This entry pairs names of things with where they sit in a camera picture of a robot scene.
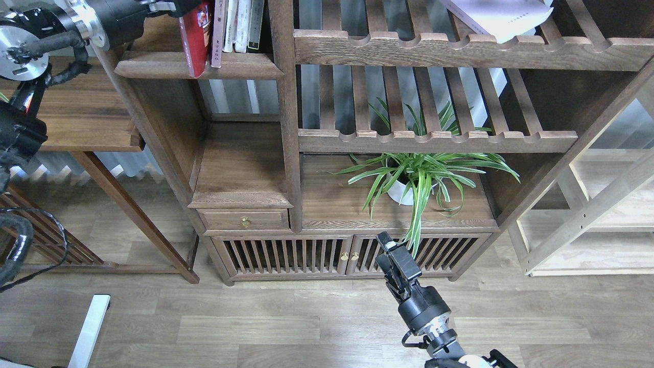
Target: drawer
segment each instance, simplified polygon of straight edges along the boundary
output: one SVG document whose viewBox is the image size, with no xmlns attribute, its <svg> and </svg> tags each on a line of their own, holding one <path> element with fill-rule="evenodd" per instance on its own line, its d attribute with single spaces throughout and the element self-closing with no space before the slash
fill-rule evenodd
<svg viewBox="0 0 654 368">
<path fill-rule="evenodd" d="M 288 229 L 288 210 L 262 208 L 247 210 L 198 210 L 207 230 Z"/>
</svg>

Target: wooden cabinet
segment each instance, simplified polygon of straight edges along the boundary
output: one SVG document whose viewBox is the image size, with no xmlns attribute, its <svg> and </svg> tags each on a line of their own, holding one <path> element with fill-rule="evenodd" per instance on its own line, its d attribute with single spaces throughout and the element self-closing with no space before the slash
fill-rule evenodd
<svg viewBox="0 0 654 368">
<path fill-rule="evenodd" d="M 402 3 L 412 34 L 400 37 L 389 30 L 382 0 L 365 1 L 363 36 L 343 30 L 339 1 L 322 2 L 320 29 L 294 25 L 293 0 L 271 1 L 273 55 L 225 54 L 223 66 L 207 69 L 202 78 L 276 81 L 280 113 L 273 122 L 250 115 L 238 120 L 256 121 L 207 122 L 211 114 L 198 98 L 198 83 L 186 75 L 174 20 L 149 20 L 145 36 L 123 53 L 100 52 L 227 284 L 381 277 L 373 261 L 379 249 L 371 237 L 383 230 L 403 233 L 410 210 L 383 198 L 372 219 L 362 212 L 369 183 L 348 186 L 346 177 L 329 174 L 351 164 L 345 153 L 502 153 L 520 173 L 520 183 L 505 173 L 473 175 L 477 188 L 466 192 L 457 216 L 444 217 L 430 204 L 423 217 L 419 263 L 425 274 L 456 280 L 542 196 L 654 70 L 650 2 L 626 7 L 618 0 L 555 1 L 554 14 L 535 35 L 501 45 L 492 36 L 472 33 L 451 14 L 454 37 L 434 31 L 428 18 L 432 3 Z M 315 124 L 301 120 L 303 103 L 308 104 L 300 98 L 301 64 L 318 65 Z M 461 67 L 474 68 L 475 86 L 464 85 Z M 507 81 L 500 93 L 491 80 L 495 67 L 504 69 Z M 335 92 L 337 68 L 351 78 L 351 92 Z M 383 80 L 390 128 L 371 123 L 371 68 Z M 405 91 L 398 78 L 407 73 L 428 121 L 425 136 L 404 124 Z M 440 129 L 437 79 L 447 86 L 460 136 Z M 481 94 L 490 132 L 475 130 L 467 88 Z M 349 119 L 336 117 L 341 100 L 353 106 Z M 282 229 L 277 216 L 284 211 L 288 227 Z M 247 212 L 270 215 L 271 222 L 242 229 L 239 220 Z M 223 217 L 227 213 L 235 217 Z"/>
</svg>

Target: white pot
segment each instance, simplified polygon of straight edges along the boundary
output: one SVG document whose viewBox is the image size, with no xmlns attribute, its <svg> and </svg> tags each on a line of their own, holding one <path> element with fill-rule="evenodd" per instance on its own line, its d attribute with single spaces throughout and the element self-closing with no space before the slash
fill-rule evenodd
<svg viewBox="0 0 654 368">
<path fill-rule="evenodd" d="M 395 183 L 390 186 L 390 189 L 388 190 L 388 196 L 399 204 L 403 204 L 404 206 L 413 206 L 413 190 L 409 189 L 404 198 L 402 198 L 406 187 L 406 184 L 400 183 L 398 180 L 396 180 Z"/>
</svg>

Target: wooden table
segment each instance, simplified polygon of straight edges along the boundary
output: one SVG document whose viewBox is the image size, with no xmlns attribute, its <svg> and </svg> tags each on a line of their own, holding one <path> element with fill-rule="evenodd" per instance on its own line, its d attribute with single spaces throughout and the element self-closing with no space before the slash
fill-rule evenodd
<svg viewBox="0 0 654 368">
<path fill-rule="evenodd" d="M 72 58 L 65 57 L 50 58 L 53 73 L 59 73 L 72 61 Z M 198 283 L 199 277 L 192 270 L 193 257 L 185 259 L 173 248 L 94 153 L 140 152 L 144 143 L 99 61 L 92 58 L 90 64 L 94 67 L 89 74 L 46 91 L 38 118 L 47 124 L 48 140 L 41 150 L 69 152 L 174 268 L 130 267 L 108 262 L 80 265 L 79 268 L 98 268 L 109 272 L 173 272 L 180 273 L 190 283 Z M 0 81 L 0 91 L 7 97 L 11 96 L 16 86 L 17 83 L 11 81 Z M 192 247 L 191 255 L 195 254 L 195 247 L 197 243 Z"/>
</svg>

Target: book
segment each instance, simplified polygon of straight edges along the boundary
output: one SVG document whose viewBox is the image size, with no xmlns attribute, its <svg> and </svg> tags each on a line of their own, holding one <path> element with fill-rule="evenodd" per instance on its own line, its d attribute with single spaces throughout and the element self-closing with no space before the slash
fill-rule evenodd
<svg viewBox="0 0 654 368">
<path fill-rule="evenodd" d="M 225 16 L 225 41 L 222 45 L 223 52 L 234 52 L 234 40 L 236 38 L 236 12 L 239 0 L 228 0 L 227 15 Z"/>
<path fill-rule="evenodd" d="M 248 52 L 259 50 L 261 44 L 264 3 L 265 0 L 252 0 L 252 14 L 250 15 L 250 31 L 247 43 Z"/>
<path fill-rule="evenodd" d="M 222 59 L 222 44 L 225 41 L 225 15 L 227 0 L 216 0 L 213 12 L 213 35 L 211 47 L 211 66 L 220 67 Z"/>
<path fill-rule="evenodd" d="M 207 66 L 212 14 L 213 1 L 202 0 L 200 6 L 179 18 L 188 74 L 193 78 L 202 75 Z"/>
<path fill-rule="evenodd" d="M 234 50 L 236 52 L 247 52 L 251 10 L 252 0 L 239 0 L 236 16 L 236 37 L 234 39 Z"/>
<path fill-rule="evenodd" d="M 539 26 L 553 10 L 539 0 L 439 1 L 473 31 L 493 35 L 498 43 Z"/>
</svg>

